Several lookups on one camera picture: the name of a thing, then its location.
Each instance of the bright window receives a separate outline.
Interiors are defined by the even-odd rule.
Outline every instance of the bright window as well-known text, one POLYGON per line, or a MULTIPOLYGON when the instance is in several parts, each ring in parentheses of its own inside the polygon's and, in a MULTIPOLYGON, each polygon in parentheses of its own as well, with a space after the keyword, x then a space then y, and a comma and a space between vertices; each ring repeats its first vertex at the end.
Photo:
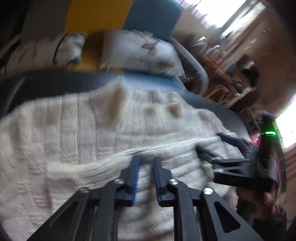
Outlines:
POLYGON ((285 148, 296 143, 296 96, 290 106, 276 119, 285 148))
POLYGON ((174 0, 182 4, 184 8, 188 8, 191 4, 196 6, 193 11, 195 16, 199 18, 207 14, 203 19, 202 24, 207 27, 216 25, 217 28, 222 27, 231 16, 245 3, 246 0, 174 0))

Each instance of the blanket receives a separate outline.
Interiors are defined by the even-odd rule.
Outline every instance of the blanket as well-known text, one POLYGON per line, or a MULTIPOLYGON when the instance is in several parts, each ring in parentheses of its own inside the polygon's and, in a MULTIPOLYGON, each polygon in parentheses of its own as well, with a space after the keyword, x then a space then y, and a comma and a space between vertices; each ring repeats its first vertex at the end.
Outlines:
POLYGON ((0 123, 0 222, 13 241, 29 238, 79 187, 98 188, 140 156, 133 207, 119 218, 118 240, 173 240, 173 209, 160 208, 152 160, 189 187, 213 183, 196 144, 225 158, 242 157, 216 133, 235 136, 208 110, 175 92, 134 89, 121 80, 97 91, 23 104, 0 123))

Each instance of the black plastic bracket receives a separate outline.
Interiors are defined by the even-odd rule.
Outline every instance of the black plastic bracket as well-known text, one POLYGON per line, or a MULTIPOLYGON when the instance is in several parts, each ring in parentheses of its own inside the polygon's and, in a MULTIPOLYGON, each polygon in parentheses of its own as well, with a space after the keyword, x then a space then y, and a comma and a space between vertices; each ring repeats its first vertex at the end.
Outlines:
POLYGON ((215 152, 197 145, 195 147, 197 155, 213 165, 214 182, 250 190, 270 191, 274 182, 277 181, 276 168, 272 163, 268 169, 262 168, 258 158, 259 148, 244 139, 230 137, 223 133, 217 135, 222 141, 236 146, 244 158, 223 159, 215 152))
POLYGON ((28 241, 117 240, 118 209, 135 200, 140 158, 104 187, 81 187, 28 241))
POLYGON ((174 208, 174 240, 200 240, 194 207, 201 217, 201 234, 206 241, 262 241, 261 237, 211 188, 189 188, 153 160, 158 204, 174 208))

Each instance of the cushion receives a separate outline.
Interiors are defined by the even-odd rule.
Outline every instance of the cushion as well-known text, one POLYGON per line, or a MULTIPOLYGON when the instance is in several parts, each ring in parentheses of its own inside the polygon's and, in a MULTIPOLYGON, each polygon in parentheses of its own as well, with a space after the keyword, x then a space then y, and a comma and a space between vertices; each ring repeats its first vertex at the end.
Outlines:
POLYGON ((99 68, 184 75, 182 63, 173 45, 153 38, 152 33, 135 30, 105 32, 99 68))
POLYGON ((0 76, 8 77, 33 69, 78 64, 81 62, 85 38, 86 34, 83 33, 67 33, 58 34, 54 40, 42 39, 20 44, 0 66, 0 76))

